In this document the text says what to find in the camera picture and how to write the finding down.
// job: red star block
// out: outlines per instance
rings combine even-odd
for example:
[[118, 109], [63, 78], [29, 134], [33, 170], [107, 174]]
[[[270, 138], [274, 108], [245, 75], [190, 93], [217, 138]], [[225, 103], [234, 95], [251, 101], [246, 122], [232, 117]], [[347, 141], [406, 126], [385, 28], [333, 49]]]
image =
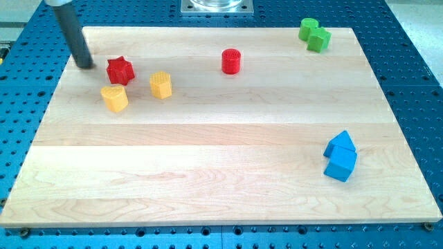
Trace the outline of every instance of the red star block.
[[127, 86], [129, 80], [136, 77], [131, 62], [127, 62], [123, 56], [117, 59], [108, 59], [108, 64], [106, 72], [108, 72], [112, 84]]

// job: blue triangular prism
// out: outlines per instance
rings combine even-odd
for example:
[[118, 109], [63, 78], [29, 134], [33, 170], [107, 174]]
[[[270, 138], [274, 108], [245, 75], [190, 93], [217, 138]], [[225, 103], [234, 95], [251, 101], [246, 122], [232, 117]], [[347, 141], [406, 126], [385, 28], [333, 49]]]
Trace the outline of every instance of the blue triangular prism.
[[332, 150], [335, 146], [339, 146], [344, 149], [349, 149], [350, 151], [353, 152], [355, 152], [356, 150], [354, 143], [352, 142], [352, 139], [347, 131], [342, 131], [335, 138], [332, 138], [330, 142], [327, 144], [325, 153], [323, 153], [323, 155], [326, 157], [330, 157]]

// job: metal base plate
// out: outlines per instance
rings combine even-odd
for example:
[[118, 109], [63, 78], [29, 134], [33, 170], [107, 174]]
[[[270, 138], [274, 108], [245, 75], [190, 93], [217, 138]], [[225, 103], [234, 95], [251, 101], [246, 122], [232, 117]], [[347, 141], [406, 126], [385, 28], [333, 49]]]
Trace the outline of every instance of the metal base plate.
[[181, 15], [182, 16], [222, 16], [222, 15], [253, 15], [254, 6], [253, 0], [240, 1], [231, 8], [214, 8], [207, 7], [195, 3], [191, 0], [181, 0]]

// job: red cylinder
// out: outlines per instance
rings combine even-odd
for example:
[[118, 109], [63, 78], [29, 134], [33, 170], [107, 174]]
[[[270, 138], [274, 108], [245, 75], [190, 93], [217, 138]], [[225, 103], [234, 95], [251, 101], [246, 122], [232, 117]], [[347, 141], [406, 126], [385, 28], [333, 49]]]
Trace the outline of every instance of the red cylinder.
[[221, 54], [221, 70], [225, 74], [236, 74], [240, 71], [242, 54], [234, 48], [229, 48]]

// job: black metal rod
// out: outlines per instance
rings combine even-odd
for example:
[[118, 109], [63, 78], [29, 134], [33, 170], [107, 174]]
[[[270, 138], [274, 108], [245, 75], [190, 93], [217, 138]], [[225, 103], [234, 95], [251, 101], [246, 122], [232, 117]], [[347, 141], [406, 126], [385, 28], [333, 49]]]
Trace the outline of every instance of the black metal rod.
[[72, 3], [65, 3], [62, 6], [53, 6], [53, 9], [75, 63], [79, 68], [91, 68], [91, 53], [84, 40], [82, 27], [78, 21], [74, 6]]

